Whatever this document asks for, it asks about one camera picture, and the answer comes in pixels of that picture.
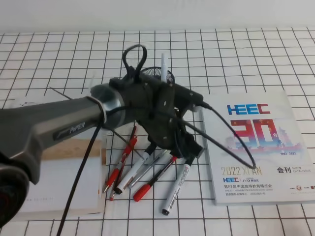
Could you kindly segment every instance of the red pen cap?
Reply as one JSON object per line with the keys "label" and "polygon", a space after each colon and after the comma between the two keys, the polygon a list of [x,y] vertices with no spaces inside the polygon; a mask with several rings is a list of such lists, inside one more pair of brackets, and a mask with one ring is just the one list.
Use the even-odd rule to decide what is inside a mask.
{"label": "red pen cap", "polygon": [[150,190],[151,186],[149,184],[143,185],[133,196],[133,199],[138,202],[142,197]]}

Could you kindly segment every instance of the book cover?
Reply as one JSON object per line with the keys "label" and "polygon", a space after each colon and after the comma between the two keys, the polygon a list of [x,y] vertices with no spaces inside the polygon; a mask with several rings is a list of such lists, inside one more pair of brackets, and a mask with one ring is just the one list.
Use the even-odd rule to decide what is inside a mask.
{"label": "book cover", "polygon": [[[256,161],[252,170],[207,141],[217,205],[315,200],[315,171],[285,92],[209,95]],[[205,131],[252,165],[225,124],[203,109]]]}

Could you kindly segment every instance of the mesh pen holder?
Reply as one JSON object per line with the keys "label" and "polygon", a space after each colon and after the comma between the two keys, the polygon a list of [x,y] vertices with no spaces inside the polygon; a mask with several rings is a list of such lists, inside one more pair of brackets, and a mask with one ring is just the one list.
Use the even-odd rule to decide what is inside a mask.
{"label": "mesh pen holder", "polygon": [[[143,69],[141,72],[144,73],[145,75],[150,76],[151,78],[156,78],[158,80],[161,80],[161,67],[157,67],[157,66],[148,67],[148,68]],[[175,83],[174,75],[169,70],[167,71],[167,82],[173,83],[173,84]]]}

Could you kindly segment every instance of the black cable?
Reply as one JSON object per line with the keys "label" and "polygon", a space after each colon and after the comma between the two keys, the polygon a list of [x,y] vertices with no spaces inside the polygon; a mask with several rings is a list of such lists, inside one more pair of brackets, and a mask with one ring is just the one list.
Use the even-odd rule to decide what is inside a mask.
{"label": "black cable", "polygon": [[248,150],[249,152],[249,157],[252,161],[252,165],[248,164],[246,161],[242,160],[238,155],[234,154],[233,152],[231,152],[229,149],[227,149],[226,147],[224,147],[222,144],[220,144],[219,142],[217,142],[215,139],[211,138],[209,135],[207,135],[206,133],[202,132],[200,129],[196,128],[195,126],[193,126],[192,124],[188,123],[187,121],[181,119],[181,118],[178,118],[177,116],[174,116],[174,115],[171,115],[171,114],[168,114],[168,113],[164,113],[164,112],[160,112],[160,111],[157,111],[157,110],[152,110],[148,107],[118,107],[118,108],[115,108],[115,109],[112,109],[111,111],[108,112],[108,116],[111,116],[112,114],[118,112],[118,111],[121,111],[121,110],[128,110],[128,109],[140,109],[140,110],[146,110],[146,111],[149,111],[149,112],[152,112],[152,113],[156,113],[156,114],[159,114],[159,115],[162,115],[162,116],[167,116],[169,118],[172,118],[174,119],[176,122],[179,122],[181,124],[184,124],[185,126],[188,126],[189,128],[191,128],[192,130],[194,130],[195,132],[197,132],[198,134],[200,134],[202,137],[206,138],[207,140],[209,140],[211,143],[213,143],[214,145],[216,145],[217,147],[221,148],[223,151],[225,151],[226,153],[228,153],[229,155],[231,155],[232,157],[234,157],[236,160],[238,160],[240,163],[242,163],[243,165],[251,168],[251,169],[255,169],[256,168],[256,163],[255,163],[255,160],[253,159],[251,153],[249,152],[248,148],[246,147],[246,145],[244,144],[244,142],[241,142],[241,144],[243,145],[243,147],[245,149]]}
{"label": "black cable", "polygon": [[101,124],[99,124],[96,127],[96,129],[94,131],[94,134],[91,137],[91,140],[90,140],[90,143],[88,145],[88,148],[87,148],[87,150],[86,150],[86,152],[84,154],[83,160],[81,162],[80,168],[79,168],[78,173],[77,173],[77,175],[75,177],[75,180],[73,182],[73,185],[72,185],[72,188],[71,188],[71,191],[70,191],[67,203],[66,203],[64,211],[63,211],[63,216],[62,216],[61,221],[60,221],[60,225],[59,225],[59,228],[58,228],[57,236],[61,235],[61,232],[62,232],[63,226],[64,226],[64,222],[65,222],[65,218],[67,217],[67,214],[68,214],[68,211],[69,211],[69,208],[70,208],[70,204],[71,204],[71,201],[72,201],[75,189],[76,189],[76,187],[78,185],[78,182],[79,182],[80,176],[82,174],[83,168],[84,168],[84,166],[85,166],[85,164],[86,164],[86,162],[88,160],[88,157],[90,155],[91,149],[93,147],[93,143],[94,143],[94,141],[95,141],[95,139],[96,139],[100,129],[101,129]]}
{"label": "black cable", "polygon": [[139,83],[140,82],[140,77],[139,77],[140,76],[140,71],[141,71],[141,69],[142,69],[142,67],[143,67],[143,65],[144,65],[144,63],[146,62],[146,59],[147,59],[147,54],[148,54],[147,49],[144,46],[142,46],[141,44],[137,44],[137,45],[134,45],[134,46],[126,49],[124,51],[124,53],[123,53],[123,56],[122,56],[123,63],[124,63],[125,68],[127,70],[127,77],[130,79],[131,76],[130,76],[130,72],[129,72],[129,65],[128,65],[127,61],[126,61],[126,57],[127,57],[128,52],[130,52],[132,49],[140,48],[140,47],[143,50],[143,55],[142,55],[142,59],[140,60],[139,64],[137,65],[137,68],[135,70],[135,74],[134,74],[134,82],[135,83]]}
{"label": "black cable", "polygon": [[245,151],[247,152],[248,156],[250,157],[252,163],[255,163],[254,158],[252,157],[251,152],[249,151],[249,149],[247,148],[246,144],[244,143],[244,141],[240,138],[240,136],[236,133],[236,131],[232,128],[232,126],[227,123],[227,121],[223,118],[223,116],[220,115],[219,112],[217,112],[212,106],[210,106],[208,103],[206,102],[202,102],[201,105],[203,108],[206,108],[212,112],[214,112],[214,114],[217,115],[217,117],[219,117],[223,123],[232,131],[233,135],[238,139],[238,141],[240,141],[240,143],[242,144],[243,148],[245,149]]}

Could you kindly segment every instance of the white pen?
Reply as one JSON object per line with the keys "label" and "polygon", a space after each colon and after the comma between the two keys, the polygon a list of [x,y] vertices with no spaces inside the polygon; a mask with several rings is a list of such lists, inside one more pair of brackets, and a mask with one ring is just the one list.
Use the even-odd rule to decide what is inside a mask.
{"label": "white pen", "polygon": [[114,189],[116,194],[121,194],[127,188],[128,184],[130,184],[133,178],[137,175],[137,172],[139,171],[143,163],[151,156],[156,147],[156,145],[150,144],[147,149],[145,149],[142,158],[137,160],[137,162],[123,178],[123,180],[118,184],[117,188]]}
{"label": "white pen", "polygon": [[161,64],[161,81],[167,83],[167,56],[165,53],[162,53],[162,64]]}
{"label": "white pen", "polygon": [[156,158],[154,158],[154,160],[152,160],[152,162],[150,164],[148,164],[147,167],[144,168],[143,172],[139,173],[134,179],[133,181],[129,184],[129,188],[131,189],[143,176],[145,176],[145,174],[158,162],[158,160],[160,160],[165,154],[167,154],[169,151],[168,150],[164,150],[161,153],[159,153],[157,155]]}
{"label": "white pen", "polygon": [[169,213],[172,210],[172,207],[175,203],[175,200],[179,194],[179,191],[181,190],[182,185],[185,182],[186,176],[190,170],[190,165],[185,163],[184,164],[184,169],[180,173],[180,175],[177,177],[172,190],[170,191],[170,194],[168,195],[168,198],[164,204],[164,207],[162,209],[162,214],[163,215],[169,215]]}

